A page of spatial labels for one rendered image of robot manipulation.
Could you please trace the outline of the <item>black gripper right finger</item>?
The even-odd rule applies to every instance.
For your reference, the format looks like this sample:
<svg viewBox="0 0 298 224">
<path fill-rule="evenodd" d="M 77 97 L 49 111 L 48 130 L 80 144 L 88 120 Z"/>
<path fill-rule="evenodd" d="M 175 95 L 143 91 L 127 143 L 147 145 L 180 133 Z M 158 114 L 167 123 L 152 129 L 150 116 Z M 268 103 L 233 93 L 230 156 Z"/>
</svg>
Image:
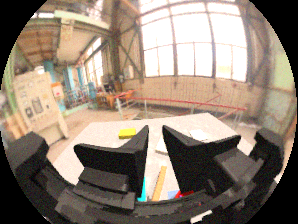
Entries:
<svg viewBox="0 0 298 224">
<path fill-rule="evenodd" d="M 162 136 L 168 149 L 170 163 L 172 163 L 174 175 L 181 193 L 190 192 L 194 181 L 200 179 L 205 168 L 208 168 L 214 156 L 220 155 L 231 148 L 238 147 L 241 136 L 227 136 L 226 139 L 202 143 L 188 135 L 182 135 L 180 131 L 162 124 Z"/>
</svg>

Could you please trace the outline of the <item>yellow rectangular block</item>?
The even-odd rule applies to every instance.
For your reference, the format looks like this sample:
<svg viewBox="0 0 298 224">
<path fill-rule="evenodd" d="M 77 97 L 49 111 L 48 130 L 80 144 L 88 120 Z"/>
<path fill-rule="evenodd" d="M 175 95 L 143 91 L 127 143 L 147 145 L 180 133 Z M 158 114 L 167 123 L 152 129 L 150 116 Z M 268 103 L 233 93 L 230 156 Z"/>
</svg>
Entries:
<svg viewBox="0 0 298 224">
<path fill-rule="evenodd" d="M 129 129 L 121 129 L 120 133 L 118 133 L 118 139 L 132 139 L 132 137 L 136 136 L 136 128 Z"/>
</svg>

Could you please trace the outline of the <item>orange flat bar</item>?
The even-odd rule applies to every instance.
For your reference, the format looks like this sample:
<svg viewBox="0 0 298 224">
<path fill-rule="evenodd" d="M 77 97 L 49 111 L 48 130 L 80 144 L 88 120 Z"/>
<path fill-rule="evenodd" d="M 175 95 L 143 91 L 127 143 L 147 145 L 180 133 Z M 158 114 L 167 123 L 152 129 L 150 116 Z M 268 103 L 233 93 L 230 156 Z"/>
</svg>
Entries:
<svg viewBox="0 0 298 224">
<path fill-rule="evenodd" d="M 156 186 L 156 190 L 154 190 L 154 194 L 153 194 L 153 198 L 152 201 L 160 201 L 160 197 L 161 197 L 161 190 L 162 190 L 162 183 L 164 183 L 165 180 L 165 173 L 166 173 L 166 167 L 164 167 L 164 165 L 161 165 L 161 171 L 160 171 L 160 176 L 158 176 L 158 180 L 157 180 L 157 186 Z"/>
</svg>

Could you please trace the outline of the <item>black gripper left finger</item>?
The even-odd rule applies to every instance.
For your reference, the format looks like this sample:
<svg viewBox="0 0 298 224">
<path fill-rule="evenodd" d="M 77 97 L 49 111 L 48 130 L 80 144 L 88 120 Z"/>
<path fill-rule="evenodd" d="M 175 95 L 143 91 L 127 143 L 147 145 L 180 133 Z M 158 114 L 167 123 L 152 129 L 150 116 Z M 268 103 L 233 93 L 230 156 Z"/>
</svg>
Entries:
<svg viewBox="0 0 298 224">
<path fill-rule="evenodd" d="M 98 147 L 92 144 L 74 145 L 74 155 L 77 155 L 82 167 L 97 169 L 108 173 L 120 173 L 130 177 L 134 193 L 142 198 L 146 169 L 146 152 L 148 152 L 149 125 L 145 124 L 136 136 L 128 143 L 118 148 Z"/>
</svg>

